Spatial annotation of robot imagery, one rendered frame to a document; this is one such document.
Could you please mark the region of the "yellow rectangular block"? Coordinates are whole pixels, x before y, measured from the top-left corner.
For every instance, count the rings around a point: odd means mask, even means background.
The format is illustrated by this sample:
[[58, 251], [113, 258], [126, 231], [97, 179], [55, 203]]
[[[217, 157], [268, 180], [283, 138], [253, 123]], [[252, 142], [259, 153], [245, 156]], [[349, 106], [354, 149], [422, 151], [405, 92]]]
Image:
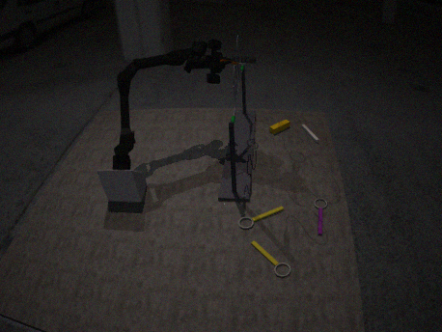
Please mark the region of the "yellow rectangular block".
[[270, 132], [272, 134], [275, 134], [275, 133], [277, 133], [277, 132], [279, 132], [279, 131], [281, 131], [281, 130], [283, 130], [285, 128], [288, 128], [288, 127], [290, 127], [290, 121], [283, 120], [282, 122], [274, 124], [273, 126], [271, 126], [270, 127]]

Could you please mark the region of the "grey flat bar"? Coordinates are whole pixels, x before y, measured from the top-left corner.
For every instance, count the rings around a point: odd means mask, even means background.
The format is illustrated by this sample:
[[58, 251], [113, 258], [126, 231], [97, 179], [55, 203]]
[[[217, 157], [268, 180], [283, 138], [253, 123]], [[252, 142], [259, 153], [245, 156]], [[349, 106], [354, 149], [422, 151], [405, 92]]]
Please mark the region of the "grey flat bar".
[[318, 143], [318, 138], [316, 137], [316, 135], [304, 124], [301, 125], [302, 129], [311, 137], [311, 139], [315, 142]]

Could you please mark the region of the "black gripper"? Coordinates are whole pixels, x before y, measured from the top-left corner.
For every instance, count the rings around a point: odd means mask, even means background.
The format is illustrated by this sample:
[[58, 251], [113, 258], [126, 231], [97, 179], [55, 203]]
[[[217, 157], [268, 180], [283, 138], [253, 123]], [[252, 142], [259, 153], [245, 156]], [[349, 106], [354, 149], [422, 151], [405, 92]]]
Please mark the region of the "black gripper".
[[209, 39], [207, 48], [211, 48], [211, 55], [207, 56], [198, 56], [196, 58], [196, 66], [199, 69], [211, 69], [211, 74], [207, 75], [207, 83], [210, 84], [219, 84], [220, 83], [220, 75], [215, 74], [217, 70], [221, 70], [224, 66], [232, 63], [233, 61], [225, 61], [225, 62], [217, 62], [216, 59], [226, 59], [232, 60], [222, 55], [221, 52], [217, 52], [216, 50], [220, 50], [221, 41], [216, 39]]

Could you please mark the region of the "grey loop with yellow handle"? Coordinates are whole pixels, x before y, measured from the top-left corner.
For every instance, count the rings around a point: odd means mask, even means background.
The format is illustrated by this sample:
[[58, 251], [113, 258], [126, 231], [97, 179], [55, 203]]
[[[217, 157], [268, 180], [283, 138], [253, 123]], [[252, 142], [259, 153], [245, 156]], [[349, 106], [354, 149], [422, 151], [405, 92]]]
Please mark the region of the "grey loop with yellow handle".
[[[241, 218], [238, 221], [239, 227], [242, 228], [242, 229], [249, 229], [249, 228], [251, 228], [254, 225], [255, 221], [263, 219], [263, 218], [267, 217], [268, 215], [274, 214], [274, 213], [279, 212], [279, 211], [281, 211], [283, 209], [284, 209], [284, 207], [278, 207], [278, 208], [275, 208], [275, 209], [271, 210], [270, 212], [267, 212], [267, 213], [264, 213], [262, 215], [256, 216], [256, 217], [254, 217], [252, 219], [249, 218], [249, 217], [243, 217], [243, 218]], [[251, 226], [249, 226], [249, 227], [242, 227], [242, 226], [240, 226], [240, 222], [241, 222], [242, 219], [249, 219], [249, 220], [251, 220], [252, 221]]]
[[269, 261], [269, 262], [271, 262], [274, 266], [275, 266], [275, 268], [274, 268], [274, 272], [276, 273], [276, 275], [278, 275], [278, 276], [280, 276], [280, 277], [285, 277], [285, 276], [288, 276], [289, 274], [290, 274], [290, 271], [289, 271], [289, 273], [288, 274], [286, 274], [286, 275], [279, 275], [278, 273], [277, 273], [277, 271], [276, 271], [276, 268], [279, 266], [279, 265], [281, 265], [281, 264], [283, 264], [283, 265], [287, 265], [287, 267], [291, 270], [291, 267], [287, 264], [287, 263], [278, 263], [276, 260], [274, 260], [266, 251], [264, 251], [263, 250], [263, 248], [256, 242], [256, 241], [252, 241], [252, 246], [254, 247], [254, 248], [256, 248], [265, 258], [267, 258], [267, 260]]

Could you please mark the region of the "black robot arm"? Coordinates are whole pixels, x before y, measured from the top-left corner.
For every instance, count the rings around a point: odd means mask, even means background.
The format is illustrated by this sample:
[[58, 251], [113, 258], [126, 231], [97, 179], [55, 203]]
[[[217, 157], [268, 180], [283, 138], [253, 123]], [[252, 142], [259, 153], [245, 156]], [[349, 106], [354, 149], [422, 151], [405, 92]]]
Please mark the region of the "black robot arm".
[[[124, 71], [117, 76], [120, 102], [121, 102], [121, 136], [120, 144], [114, 148], [115, 155], [113, 155], [113, 170], [130, 170], [129, 152], [133, 150], [136, 140], [134, 139], [134, 131], [129, 127], [129, 88], [130, 82], [138, 69], [158, 67], [162, 65], [181, 66], [187, 60], [184, 69], [190, 73], [192, 69], [198, 69], [196, 66], [196, 58], [204, 56], [207, 50], [206, 41], [193, 41], [192, 46], [187, 49], [177, 49], [170, 51], [167, 54], [157, 55], [154, 57], [146, 57], [134, 59]], [[191, 57], [189, 57], [191, 54]]]

